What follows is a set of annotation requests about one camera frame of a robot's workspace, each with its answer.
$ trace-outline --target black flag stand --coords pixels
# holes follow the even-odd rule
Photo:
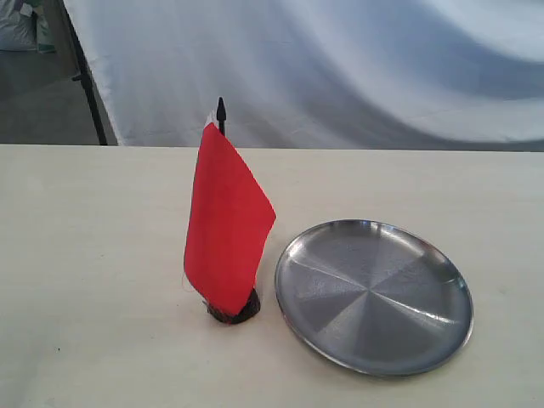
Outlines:
[[[224,122],[227,120],[227,111],[224,108],[223,98],[219,97],[218,111],[217,111],[217,120],[219,125],[219,132],[224,136]],[[243,321],[251,319],[256,315],[261,309],[261,302],[258,300],[257,292],[255,288],[252,289],[252,292],[247,299],[246,306],[240,311],[236,316],[230,316],[228,314],[222,313],[219,310],[215,309],[210,303],[207,304],[207,311],[210,315],[215,317],[222,323],[227,323],[229,325],[237,325]]]

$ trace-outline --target flag base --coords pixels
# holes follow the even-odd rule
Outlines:
[[[210,304],[207,305],[207,312],[212,315],[216,320],[227,325],[237,325],[243,321],[251,319],[261,309],[261,302],[258,300],[257,292],[252,289],[249,299],[247,299],[246,306],[236,316],[225,314],[215,309]]]

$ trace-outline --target plate rim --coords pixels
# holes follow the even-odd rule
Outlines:
[[[326,351],[320,349],[316,344],[312,343],[309,339],[307,339],[292,324],[292,322],[287,317],[286,308],[284,307],[285,305],[282,304],[282,300],[281,300],[281,296],[280,296],[280,290],[279,290],[279,279],[280,279],[279,269],[280,269],[280,264],[281,264],[282,259],[286,255],[287,251],[290,249],[290,247],[292,245],[294,245],[297,241],[299,241],[303,236],[309,234],[313,230],[317,230],[318,228],[322,228],[323,226],[329,225],[329,224],[353,223],[353,222],[357,222],[357,223],[367,222],[367,223],[371,223],[371,224],[379,224],[381,226],[392,227],[392,228],[395,228],[395,229],[397,229],[397,230],[399,230],[399,231],[401,231],[401,232],[403,232],[405,234],[408,234],[408,235],[416,238],[417,240],[419,240],[419,241],[423,242],[424,244],[426,244],[426,245],[430,246],[431,248],[433,248],[435,251],[437,251],[439,254],[441,254],[445,259],[447,259],[447,261],[450,262],[450,264],[453,265],[453,267],[456,269],[459,276],[461,276],[461,278],[465,282],[465,292],[467,294],[468,306],[470,308],[470,322],[468,324],[467,333],[465,334],[465,337],[464,337],[463,341],[457,346],[457,348],[452,353],[450,353],[447,357],[445,357],[443,360],[441,360],[440,362],[438,362],[436,364],[433,364],[433,365],[429,365],[429,366],[424,367],[424,368],[422,368],[420,370],[407,371],[407,372],[404,372],[404,373],[391,373],[391,372],[385,372],[385,371],[367,370],[365,368],[361,368],[361,367],[358,367],[356,365],[351,365],[351,364],[349,364],[349,363],[347,363],[345,361],[339,360],[336,357],[328,354]],[[420,236],[418,236],[416,234],[413,234],[413,233],[411,233],[410,231],[408,231],[406,229],[400,228],[400,227],[398,227],[396,225],[393,225],[393,224],[384,223],[382,221],[374,221],[374,220],[362,219],[362,218],[342,218],[342,219],[335,219],[335,220],[332,220],[332,221],[326,221],[324,223],[314,225],[314,226],[304,230],[303,232],[301,232],[300,234],[295,236],[293,239],[291,239],[289,241],[289,243],[287,244],[287,246],[284,248],[284,250],[281,252],[281,255],[278,258],[278,262],[277,262],[277,264],[275,266],[274,286],[275,286],[276,301],[278,302],[278,305],[280,306],[280,311],[281,311],[281,314],[283,316],[283,320],[287,323],[287,326],[289,326],[289,328],[292,330],[293,333],[295,333],[295,335],[298,337],[299,340],[301,340],[303,343],[308,345],[311,349],[313,349],[315,352],[317,352],[321,356],[325,357],[327,360],[329,360],[329,361],[331,361],[331,362],[333,362],[333,363],[335,363],[335,364],[337,364],[337,365],[339,365],[341,367],[347,368],[347,369],[349,369],[351,371],[356,371],[358,373],[365,374],[365,375],[368,375],[368,376],[373,376],[373,377],[408,377],[408,376],[413,376],[413,375],[416,375],[416,374],[423,374],[424,372],[429,372],[429,371],[435,370],[435,369],[443,366],[445,363],[450,361],[453,357],[455,357],[459,353],[461,353],[461,351],[465,348],[465,346],[468,343],[468,340],[470,339],[470,337],[472,336],[472,333],[473,333],[473,328],[474,328],[473,299],[472,299],[472,294],[470,292],[470,289],[468,288],[467,280],[462,275],[461,271],[456,267],[456,265],[451,261],[450,258],[448,258],[442,251],[440,251],[435,245],[433,245],[429,241],[424,240]]]

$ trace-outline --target white bag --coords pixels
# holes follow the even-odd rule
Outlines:
[[[0,0],[0,50],[36,49],[32,18],[14,10],[15,0]]]

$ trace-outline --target flag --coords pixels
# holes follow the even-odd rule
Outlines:
[[[210,123],[193,182],[184,269],[208,304],[235,316],[255,276],[275,212],[235,147]]]

